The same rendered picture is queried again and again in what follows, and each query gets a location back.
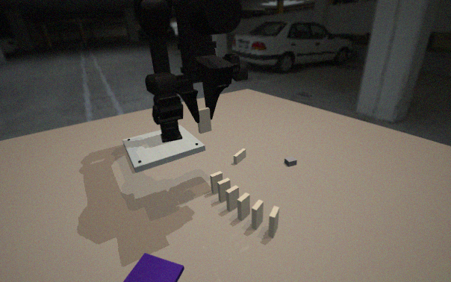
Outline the purple flat rectangular block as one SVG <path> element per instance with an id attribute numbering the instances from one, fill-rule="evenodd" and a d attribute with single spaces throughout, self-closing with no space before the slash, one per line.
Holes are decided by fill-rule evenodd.
<path id="1" fill-rule="evenodd" d="M 177 282 L 183 271 L 181 264 L 144 253 L 123 282 Z"/>

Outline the beige domino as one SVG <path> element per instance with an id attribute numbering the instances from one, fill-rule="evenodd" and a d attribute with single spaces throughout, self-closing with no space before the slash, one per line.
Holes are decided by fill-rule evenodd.
<path id="1" fill-rule="evenodd" d="M 211 117 L 209 107 L 199 109 L 198 129 L 200 134 L 211 131 Z"/>
<path id="2" fill-rule="evenodd" d="M 210 175 L 210 178 L 211 178 L 211 192 L 213 195 L 216 195 L 218 193 L 217 182 L 223 180 L 223 174 L 221 171 L 219 171 Z"/>
<path id="3" fill-rule="evenodd" d="M 246 157 L 246 149 L 241 149 L 238 153 L 234 155 L 234 164 L 238 164 Z"/>
<path id="4" fill-rule="evenodd" d="M 237 215 L 243 221 L 250 214 L 250 194 L 245 193 L 237 200 Z"/>
<path id="5" fill-rule="evenodd" d="M 237 200 L 239 199 L 239 187 L 236 185 L 225 191 L 227 211 L 231 212 L 237 209 Z"/>
<path id="6" fill-rule="evenodd" d="M 226 190 L 231 188 L 231 181 L 226 178 L 222 181 L 217 182 L 218 187 L 218 196 L 219 196 L 219 202 L 223 203 L 226 201 Z"/>
<path id="7" fill-rule="evenodd" d="M 270 214 L 270 224 L 268 227 L 268 237 L 273 238 L 278 228 L 279 207 L 274 206 Z"/>
<path id="8" fill-rule="evenodd" d="M 264 202 L 258 200 L 257 203 L 252 208 L 252 228 L 257 230 L 258 227 L 263 222 L 264 215 Z"/>

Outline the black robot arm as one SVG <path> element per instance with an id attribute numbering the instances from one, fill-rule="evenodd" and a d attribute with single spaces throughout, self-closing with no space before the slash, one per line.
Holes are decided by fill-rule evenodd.
<path id="1" fill-rule="evenodd" d="M 166 32 L 172 0 L 134 0 L 134 12 L 140 27 L 149 37 L 149 49 L 154 73 L 171 74 Z M 175 0 L 173 2 L 179 37 L 200 37 L 231 33 L 242 17 L 240 0 Z M 192 53 L 193 52 L 193 53 Z M 207 87 L 231 84 L 232 75 L 240 72 L 238 54 L 217 57 L 215 48 L 208 56 L 190 50 L 187 75 L 189 80 L 199 79 Z M 162 142 L 181 140 L 178 119 L 183 119 L 183 104 L 176 93 L 155 95 L 152 115 L 161 127 Z M 159 118 L 158 118 L 159 117 Z"/>

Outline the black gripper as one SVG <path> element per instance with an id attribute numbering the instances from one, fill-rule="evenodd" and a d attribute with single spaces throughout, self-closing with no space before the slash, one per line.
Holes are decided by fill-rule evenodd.
<path id="1" fill-rule="evenodd" d="M 199 79 L 189 80 L 187 75 L 187 63 L 190 50 L 198 49 L 198 54 L 201 56 L 208 56 L 210 48 L 216 48 L 216 41 L 212 41 L 212 36 L 200 37 L 179 37 L 178 49 L 181 49 L 181 64 L 180 71 L 183 75 L 173 75 L 168 72 L 147 75 L 146 89 L 149 93 L 154 95 L 165 95 L 169 93 L 178 93 L 187 105 L 194 120 L 199 123 L 199 109 L 197 104 L 198 90 L 193 88 L 193 83 L 201 82 Z M 233 74 L 232 78 L 235 81 L 242 81 L 248 79 L 248 69 L 245 65 L 240 65 L 240 72 Z M 207 87 L 202 82 L 205 106 L 210 108 L 210 117 L 213 119 L 215 107 L 220 93 L 229 85 L 223 84 L 217 87 Z"/>

